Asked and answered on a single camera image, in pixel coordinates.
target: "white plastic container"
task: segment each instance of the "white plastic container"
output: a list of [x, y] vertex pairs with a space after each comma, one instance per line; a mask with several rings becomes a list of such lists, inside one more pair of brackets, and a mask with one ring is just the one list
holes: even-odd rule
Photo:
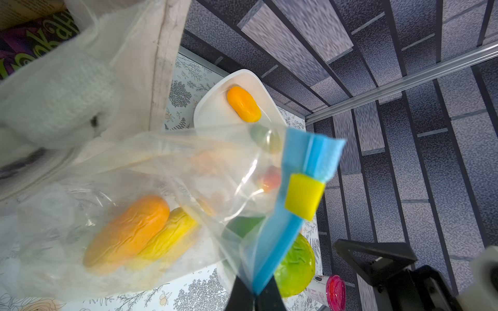
[[252, 95], [261, 109], [260, 121], [270, 121], [287, 126], [275, 102], [259, 78], [252, 71], [241, 69], [216, 83], [202, 97], [194, 110], [194, 127], [246, 123], [227, 100], [227, 92], [234, 86], [240, 86]]
[[343, 311], [346, 307], [346, 284], [338, 275], [316, 275], [304, 293], [332, 311]]

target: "orange toy food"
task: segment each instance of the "orange toy food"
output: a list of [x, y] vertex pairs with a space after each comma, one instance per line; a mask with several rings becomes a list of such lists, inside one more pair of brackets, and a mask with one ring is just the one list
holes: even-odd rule
[[159, 196], [146, 196], [114, 218], [92, 240], [83, 265], [98, 274], [110, 273], [136, 256], [169, 217], [169, 206]]
[[275, 166], [270, 166], [266, 172], [259, 178], [259, 185], [264, 192], [270, 192], [280, 187], [282, 183], [282, 170]]
[[241, 87], [233, 87], [228, 91], [227, 100], [230, 106], [245, 122], [257, 122], [261, 119], [261, 109], [251, 94]]

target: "gray floor tile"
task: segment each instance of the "gray floor tile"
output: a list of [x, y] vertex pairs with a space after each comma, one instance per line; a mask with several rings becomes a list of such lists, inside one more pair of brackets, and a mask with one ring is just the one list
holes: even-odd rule
[[362, 152], [384, 148], [375, 102], [355, 108], [355, 118]]
[[350, 31], [383, 12], [382, 5], [378, 0], [335, 0], [335, 3]]
[[449, 133], [419, 140], [448, 253], [477, 257], [484, 246]]
[[379, 86], [401, 78], [385, 16], [353, 35], [353, 38]]
[[436, 1], [391, 0], [399, 43], [402, 47], [412, 44], [436, 28]]
[[470, 68], [440, 77], [438, 81], [450, 117], [486, 108]]
[[375, 231], [379, 242], [404, 242], [388, 160], [384, 152], [363, 157]]
[[358, 305], [358, 289], [350, 286], [346, 286], [346, 311], [358, 311], [360, 306]]
[[286, 106], [294, 109], [295, 111], [297, 111], [298, 113], [302, 114], [303, 116], [307, 116], [307, 115], [310, 115], [311, 112], [309, 112], [308, 110], [304, 109], [303, 107], [301, 107], [300, 105], [296, 104], [295, 102], [288, 102], [285, 104]]
[[267, 5], [259, 9], [242, 31], [307, 85], [329, 76]]
[[339, 187], [339, 175], [334, 174], [334, 177], [327, 183], [328, 187]]
[[280, 93], [277, 90], [272, 89], [266, 83], [263, 83], [263, 85], [266, 88], [266, 90], [268, 91], [268, 93], [270, 94], [271, 98], [273, 98], [274, 100], [279, 101], [281, 104], [287, 104], [290, 101], [290, 99], [285, 97], [285, 95], [283, 95], [282, 93]]
[[284, 15], [325, 60], [353, 46], [328, 0], [274, 0]]
[[[329, 222], [330, 241], [333, 245], [337, 239], [347, 239], [346, 222], [340, 189], [325, 189], [327, 217]], [[351, 267], [331, 247], [332, 272], [338, 274], [347, 282], [355, 282], [355, 273]]]
[[332, 266], [330, 262], [330, 240], [326, 235], [319, 235], [320, 239], [320, 252], [322, 254], [322, 273], [323, 275], [332, 274]]
[[340, 103], [349, 98], [332, 77], [323, 79], [313, 85], [311, 89], [325, 99], [330, 105]]
[[358, 290], [362, 302], [362, 311], [378, 311], [377, 301], [375, 300], [374, 288], [368, 285], [358, 274]]
[[489, 37], [485, 37], [484, 38], [484, 41], [483, 41], [483, 45], [484, 44], [488, 44], [488, 43], [492, 43], [492, 42], [495, 42], [498, 40], [498, 33], [496, 34], [492, 34], [490, 35]]
[[498, 138], [487, 113], [451, 122], [481, 210], [489, 243], [498, 245]]
[[351, 240], [373, 242], [367, 196], [362, 174], [342, 175], [346, 210], [348, 211]]
[[320, 204], [316, 209], [316, 222], [318, 231], [327, 232], [329, 230], [329, 223], [327, 220], [327, 215], [325, 214], [325, 206], [323, 205], [323, 200], [320, 200]]
[[215, 10], [237, 25], [257, 0], [206, 0]]
[[380, 105], [380, 115], [385, 126], [400, 198], [427, 199], [427, 189], [404, 107], [404, 99]]
[[372, 77], [357, 51], [349, 52], [329, 66], [353, 96], [375, 89]]
[[323, 110], [323, 109], [325, 109], [325, 108], [327, 108], [327, 105], [323, 104], [323, 105], [322, 105], [322, 106], [320, 106], [320, 107], [317, 107], [317, 108], [313, 108], [313, 109], [311, 109], [311, 111], [313, 111], [313, 112], [318, 112], [318, 111]]
[[346, 222], [340, 189], [325, 189], [325, 202], [329, 222], [330, 240], [347, 239]]
[[409, 75], [433, 66], [436, 64], [436, 37], [407, 48], [402, 54]]
[[378, 102], [379, 102], [379, 104], [385, 104], [385, 103], [391, 102], [393, 100], [398, 100], [401, 97], [402, 97], [402, 93], [398, 92], [398, 93], [394, 93], [393, 95], [383, 97], [383, 98], [379, 99]]
[[415, 266], [430, 265], [441, 272], [446, 283], [450, 284], [430, 204], [403, 203], [402, 206], [410, 246], [418, 258]]
[[469, 285], [474, 282], [470, 262], [463, 260], [450, 259], [455, 281], [457, 282], [458, 292], [461, 294]]
[[432, 81], [406, 90], [406, 96], [417, 134], [446, 127]]
[[262, 75], [275, 63], [228, 25], [193, 0], [185, 29], [229, 56], [256, 75]]
[[276, 87], [279, 91], [282, 91], [285, 95], [292, 97], [294, 100], [298, 101], [310, 110], [324, 105], [318, 97], [316, 97], [281, 67], [273, 70], [261, 80]]
[[441, 60], [447, 60], [476, 48], [483, 24], [486, 4], [461, 16], [443, 22]]
[[493, 36], [496, 33], [498, 33], [498, 5], [493, 4], [490, 21], [488, 23], [488, 27], [486, 28], [486, 37]]
[[490, 94], [495, 110], [498, 110], [498, 58], [479, 64], [484, 83]]
[[323, 134], [323, 135], [328, 136], [330, 138], [334, 137], [334, 133], [332, 132], [332, 125], [330, 124], [331, 121], [332, 121], [332, 117], [315, 122], [314, 123], [315, 124], [315, 133]]
[[201, 42], [185, 33], [182, 35], [182, 41], [180, 42], [180, 45], [213, 64], [218, 59], [218, 57], [221, 56], [221, 53], [216, 49], [209, 47], [206, 44], [202, 44]]
[[443, 21], [482, 2], [483, 0], [445, 0], [443, 1]]
[[359, 172], [362, 168], [360, 165], [360, 156], [358, 153], [358, 145], [356, 143], [351, 111], [337, 114], [334, 116], [333, 120], [336, 137], [347, 140], [343, 149], [343, 155], [339, 161], [341, 172], [343, 174]]
[[306, 125], [306, 131], [308, 133], [314, 133], [315, 132], [315, 128], [314, 128], [313, 124], [307, 124]]

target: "floral pattern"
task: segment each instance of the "floral pattern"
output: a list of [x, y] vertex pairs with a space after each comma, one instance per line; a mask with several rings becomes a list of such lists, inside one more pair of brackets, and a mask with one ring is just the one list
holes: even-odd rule
[[64, 305], [48, 298], [16, 299], [9, 294], [0, 296], [0, 311], [59, 311]]
[[164, 130], [192, 127], [195, 106], [221, 79], [219, 74], [178, 54], [164, 113]]
[[[164, 112], [164, 130], [176, 130], [192, 126], [196, 104], [207, 91], [223, 77], [200, 64], [178, 54], [171, 94]], [[278, 108], [289, 126], [305, 130], [303, 119]], [[320, 243], [316, 217], [306, 221], [301, 230], [315, 251], [315, 274], [322, 273]], [[5, 261], [18, 261], [19, 245], [14, 245]], [[1, 269], [0, 274], [7, 273]], [[12, 282], [15, 277], [9, 274]], [[5, 290], [0, 287], [0, 295]], [[84, 301], [60, 304], [52, 299], [15, 299], [9, 294], [0, 296], [0, 311], [222, 311], [229, 294], [218, 280], [216, 265], [205, 267], [153, 290], [127, 293]], [[314, 311], [321, 305], [303, 293], [287, 298], [285, 305], [291, 311]]]
[[303, 131], [306, 131], [306, 123], [304, 122], [304, 119], [302, 119], [294, 114], [291, 114], [287, 110], [284, 110], [278, 106], [277, 106], [277, 108], [280, 111], [280, 114], [282, 114], [282, 117], [284, 118], [285, 123], [287, 123], [287, 125], [289, 125], [290, 127], [294, 127], [294, 128], [298, 128], [298, 129], [302, 129]]

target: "small container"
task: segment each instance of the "small container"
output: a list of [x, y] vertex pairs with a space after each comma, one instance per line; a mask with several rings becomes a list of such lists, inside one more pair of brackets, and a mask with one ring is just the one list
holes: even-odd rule
[[338, 275], [316, 275], [304, 292], [332, 311], [344, 311], [346, 307], [346, 284]]

